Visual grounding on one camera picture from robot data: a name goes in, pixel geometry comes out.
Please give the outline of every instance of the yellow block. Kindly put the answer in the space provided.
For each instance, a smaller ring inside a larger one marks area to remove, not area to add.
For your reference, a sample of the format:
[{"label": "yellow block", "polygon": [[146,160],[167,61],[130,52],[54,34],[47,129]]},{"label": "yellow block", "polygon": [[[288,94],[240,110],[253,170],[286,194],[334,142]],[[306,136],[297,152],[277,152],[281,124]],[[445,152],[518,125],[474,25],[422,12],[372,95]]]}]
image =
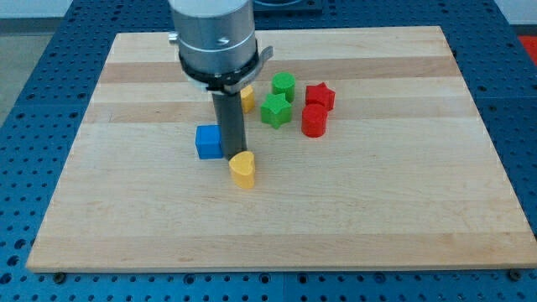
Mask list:
[{"label": "yellow block", "polygon": [[236,185],[251,189],[255,185],[255,163],[253,153],[242,151],[229,161],[229,170]]},{"label": "yellow block", "polygon": [[255,107],[255,95],[252,85],[248,85],[241,90],[242,113],[248,113]]}]

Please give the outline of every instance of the green block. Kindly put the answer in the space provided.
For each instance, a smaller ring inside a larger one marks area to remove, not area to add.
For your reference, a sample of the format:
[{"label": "green block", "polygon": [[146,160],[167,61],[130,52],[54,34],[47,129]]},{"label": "green block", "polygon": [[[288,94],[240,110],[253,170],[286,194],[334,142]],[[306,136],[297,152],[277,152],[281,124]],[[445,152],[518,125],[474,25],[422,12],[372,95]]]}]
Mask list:
[{"label": "green block", "polygon": [[279,72],[272,78],[272,93],[277,95],[285,94],[287,102],[295,100],[295,76],[289,72]]},{"label": "green block", "polygon": [[268,94],[267,100],[261,105],[261,122],[271,124],[278,129],[281,124],[291,122],[291,104],[285,100],[285,94]]}]

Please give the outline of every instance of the blue cube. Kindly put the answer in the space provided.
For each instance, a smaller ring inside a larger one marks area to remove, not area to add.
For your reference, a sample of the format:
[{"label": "blue cube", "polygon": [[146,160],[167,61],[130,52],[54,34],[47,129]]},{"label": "blue cube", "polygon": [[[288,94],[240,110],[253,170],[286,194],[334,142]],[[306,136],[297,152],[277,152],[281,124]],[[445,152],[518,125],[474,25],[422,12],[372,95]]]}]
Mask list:
[{"label": "blue cube", "polygon": [[221,135],[218,125],[203,125],[196,129],[196,148],[200,159],[221,159],[224,157],[220,142]]}]

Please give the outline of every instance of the wood grain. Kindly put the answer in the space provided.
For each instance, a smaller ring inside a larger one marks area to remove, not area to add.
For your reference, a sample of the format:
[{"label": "wood grain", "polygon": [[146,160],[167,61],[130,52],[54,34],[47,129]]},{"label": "wood grain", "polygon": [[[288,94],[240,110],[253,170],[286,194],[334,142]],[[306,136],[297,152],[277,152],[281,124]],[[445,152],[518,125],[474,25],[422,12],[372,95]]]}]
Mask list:
[{"label": "wood grain", "polygon": [[[259,32],[297,76],[293,120],[248,114],[256,186],[199,160],[208,94],[164,33],[119,34],[27,266],[35,272],[526,268],[537,243],[437,27]],[[306,85],[336,91],[322,138]]]}]

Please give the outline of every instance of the red cylinder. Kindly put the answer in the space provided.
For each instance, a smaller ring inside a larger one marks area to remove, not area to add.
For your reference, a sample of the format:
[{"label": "red cylinder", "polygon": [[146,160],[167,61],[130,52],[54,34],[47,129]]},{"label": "red cylinder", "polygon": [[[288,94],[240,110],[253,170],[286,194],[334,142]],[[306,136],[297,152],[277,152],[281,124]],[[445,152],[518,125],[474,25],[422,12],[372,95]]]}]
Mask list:
[{"label": "red cylinder", "polygon": [[325,134],[328,111],[319,104],[309,104],[302,110],[302,133],[310,138]]}]

